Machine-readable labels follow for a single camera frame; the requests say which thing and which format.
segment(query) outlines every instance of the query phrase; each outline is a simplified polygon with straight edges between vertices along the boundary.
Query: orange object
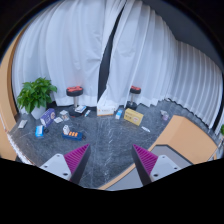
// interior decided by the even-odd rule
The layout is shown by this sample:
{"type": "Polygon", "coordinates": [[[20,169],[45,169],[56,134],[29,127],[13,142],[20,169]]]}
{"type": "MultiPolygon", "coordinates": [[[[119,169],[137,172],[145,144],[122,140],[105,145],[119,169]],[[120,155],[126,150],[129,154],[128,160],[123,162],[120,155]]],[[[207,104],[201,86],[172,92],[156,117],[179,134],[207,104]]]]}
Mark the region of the orange object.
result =
{"type": "Polygon", "coordinates": [[[75,92],[75,91],[82,90],[82,87],[80,86],[68,87],[67,90],[68,92],[75,92]]]}
{"type": "Polygon", "coordinates": [[[141,88],[136,87],[136,86],[131,86],[131,89],[140,90],[141,88]]]}

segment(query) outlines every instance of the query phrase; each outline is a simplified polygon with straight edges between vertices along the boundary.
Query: potted plant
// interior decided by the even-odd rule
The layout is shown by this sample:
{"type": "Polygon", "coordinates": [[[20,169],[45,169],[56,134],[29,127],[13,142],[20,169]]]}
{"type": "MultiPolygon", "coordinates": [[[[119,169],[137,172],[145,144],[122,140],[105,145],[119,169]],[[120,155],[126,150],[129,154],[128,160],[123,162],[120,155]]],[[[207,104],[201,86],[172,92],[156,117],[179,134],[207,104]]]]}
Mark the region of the potted plant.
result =
{"type": "Polygon", "coordinates": [[[219,138],[222,139],[224,136],[224,124],[221,126],[219,138]]]}
{"type": "Polygon", "coordinates": [[[51,91],[57,92],[57,87],[51,85],[50,80],[38,78],[34,82],[23,83],[23,88],[17,97],[18,107],[25,107],[26,112],[31,113],[35,119],[39,119],[51,103],[51,91]]]}

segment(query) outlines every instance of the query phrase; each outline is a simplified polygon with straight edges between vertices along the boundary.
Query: paper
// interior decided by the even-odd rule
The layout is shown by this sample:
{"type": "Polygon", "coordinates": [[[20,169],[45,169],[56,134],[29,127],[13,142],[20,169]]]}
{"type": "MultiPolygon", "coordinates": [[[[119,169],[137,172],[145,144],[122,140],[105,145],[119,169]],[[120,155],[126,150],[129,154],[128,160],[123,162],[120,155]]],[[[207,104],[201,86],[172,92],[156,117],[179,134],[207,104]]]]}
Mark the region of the paper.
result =
{"type": "Polygon", "coordinates": [[[63,120],[62,120],[60,117],[57,117],[57,118],[54,119],[54,121],[55,121],[56,123],[60,123],[60,122],[62,122],[63,120]]]}
{"type": "Polygon", "coordinates": [[[147,131],[147,132],[150,132],[150,130],[148,128],[146,128],[146,127],[143,127],[142,126],[142,129],[145,130],[145,131],[147,131]]]}

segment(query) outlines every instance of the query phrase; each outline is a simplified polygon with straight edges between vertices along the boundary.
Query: tissue box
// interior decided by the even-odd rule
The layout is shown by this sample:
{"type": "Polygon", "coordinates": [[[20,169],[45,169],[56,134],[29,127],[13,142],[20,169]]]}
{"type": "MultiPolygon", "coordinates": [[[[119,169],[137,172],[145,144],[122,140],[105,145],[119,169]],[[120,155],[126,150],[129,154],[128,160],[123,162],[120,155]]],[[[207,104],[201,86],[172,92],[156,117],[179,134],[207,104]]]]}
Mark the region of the tissue box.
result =
{"type": "Polygon", "coordinates": [[[100,106],[97,107],[97,116],[113,115],[114,111],[114,106],[100,106]]]}
{"type": "Polygon", "coordinates": [[[47,128],[55,119],[55,110],[49,108],[40,118],[41,123],[47,128]]]}
{"type": "Polygon", "coordinates": [[[125,110],[124,119],[130,121],[133,124],[140,125],[143,118],[143,114],[140,114],[134,110],[128,108],[125,110]]]}

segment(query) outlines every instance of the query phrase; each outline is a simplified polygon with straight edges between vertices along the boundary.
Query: magenta object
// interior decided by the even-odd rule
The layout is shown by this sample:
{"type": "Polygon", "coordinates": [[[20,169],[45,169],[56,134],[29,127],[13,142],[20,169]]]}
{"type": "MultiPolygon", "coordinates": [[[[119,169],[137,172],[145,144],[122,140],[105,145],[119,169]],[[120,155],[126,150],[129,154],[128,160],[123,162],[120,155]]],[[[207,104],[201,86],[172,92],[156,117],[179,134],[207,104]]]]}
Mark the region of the magenta object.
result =
{"type": "Polygon", "coordinates": [[[138,155],[140,162],[144,167],[144,170],[147,172],[149,176],[153,167],[156,164],[158,156],[137,145],[133,145],[133,149],[138,155]]]}
{"type": "Polygon", "coordinates": [[[65,161],[73,174],[74,171],[79,166],[86,150],[89,148],[89,144],[79,147],[77,149],[72,150],[71,152],[64,155],[65,161]]]}

